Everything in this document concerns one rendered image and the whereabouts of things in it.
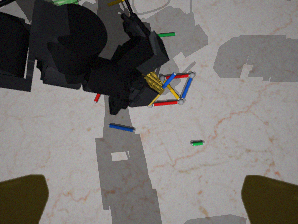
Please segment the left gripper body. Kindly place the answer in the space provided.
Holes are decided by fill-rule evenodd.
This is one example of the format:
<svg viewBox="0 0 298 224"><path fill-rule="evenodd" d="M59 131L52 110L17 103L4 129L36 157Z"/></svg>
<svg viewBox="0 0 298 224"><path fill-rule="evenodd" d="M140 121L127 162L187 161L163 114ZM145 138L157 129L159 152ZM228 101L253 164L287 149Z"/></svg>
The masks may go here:
<svg viewBox="0 0 298 224"><path fill-rule="evenodd" d="M111 60L97 57L91 65L88 82L82 84L83 91L109 96L110 115L117 115L120 109L128 106L148 106L159 95L136 68L125 81L119 81L119 66L115 57L121 47L118 45Z"/></svg>

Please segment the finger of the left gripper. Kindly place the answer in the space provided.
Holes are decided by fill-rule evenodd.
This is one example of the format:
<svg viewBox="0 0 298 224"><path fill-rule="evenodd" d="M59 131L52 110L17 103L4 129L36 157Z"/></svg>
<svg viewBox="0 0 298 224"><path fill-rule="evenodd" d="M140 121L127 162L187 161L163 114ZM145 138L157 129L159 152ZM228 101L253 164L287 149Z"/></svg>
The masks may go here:
<svg viewBox="0 0 298 224"><path fill-rule="evenodd" d="M146 76L145 76L146 77ZM151 79L149 79L148 77L146 77L144 79L146 79L147 83L149 84L149 86L151 88L153 88L154 90L159 92L159 95L148 105L152 105L154 103L154 101L165 91L164 88L162 88L161 86L159 86L157 83L155 83L154 81L152 81Z"/></svg>
<svg viewBox="0 0 298 224"><path fill-rule="evenodd" d="M149 79L151 79L152 81L154 81L155 83L157 83L159 86L162 87L163 84L154 71L147 74L146 77L148 77Z"/></svg>

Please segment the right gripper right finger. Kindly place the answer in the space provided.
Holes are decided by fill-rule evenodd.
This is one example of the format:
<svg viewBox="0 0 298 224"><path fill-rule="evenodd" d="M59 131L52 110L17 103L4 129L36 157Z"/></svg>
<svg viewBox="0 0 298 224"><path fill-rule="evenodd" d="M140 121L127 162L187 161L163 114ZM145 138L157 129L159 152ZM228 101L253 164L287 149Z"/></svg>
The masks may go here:
<svg viewBox="0 0 298 224"><path fill-rule="evenodd" d="M251 224L298 224L298 185L247 175L241 198Z"/></svg>

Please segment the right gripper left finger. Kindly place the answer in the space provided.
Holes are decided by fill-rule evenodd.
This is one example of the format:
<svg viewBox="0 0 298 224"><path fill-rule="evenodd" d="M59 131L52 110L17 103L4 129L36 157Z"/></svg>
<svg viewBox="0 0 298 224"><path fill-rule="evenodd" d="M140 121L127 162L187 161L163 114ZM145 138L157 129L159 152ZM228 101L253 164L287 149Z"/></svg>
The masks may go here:
<svg viewBox="0 0 298 224"><path fill-rule="evenodd" d="M39 224L48 197L42 174L0 182L0 224Z"/></svg>

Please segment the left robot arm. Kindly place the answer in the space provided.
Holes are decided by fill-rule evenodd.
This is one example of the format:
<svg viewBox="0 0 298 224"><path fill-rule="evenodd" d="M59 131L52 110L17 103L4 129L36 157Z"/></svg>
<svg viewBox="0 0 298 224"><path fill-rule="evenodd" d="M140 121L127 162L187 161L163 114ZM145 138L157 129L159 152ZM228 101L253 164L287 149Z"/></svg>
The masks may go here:
<svg viewBox="0 0 298 224"><path fill-rule="evenodd" d="M146 76L169 61L164 43L155 31L147 34L134 16L128 18L122 13L121 18L130 40L115 57L119 81L125 81L135 68ZM79 90L88 82L91 65L106 43L102 20L78 4L57 6L36 0L31 24L0 12L0 88L31 92L37 60L43 84Z"/></svg>

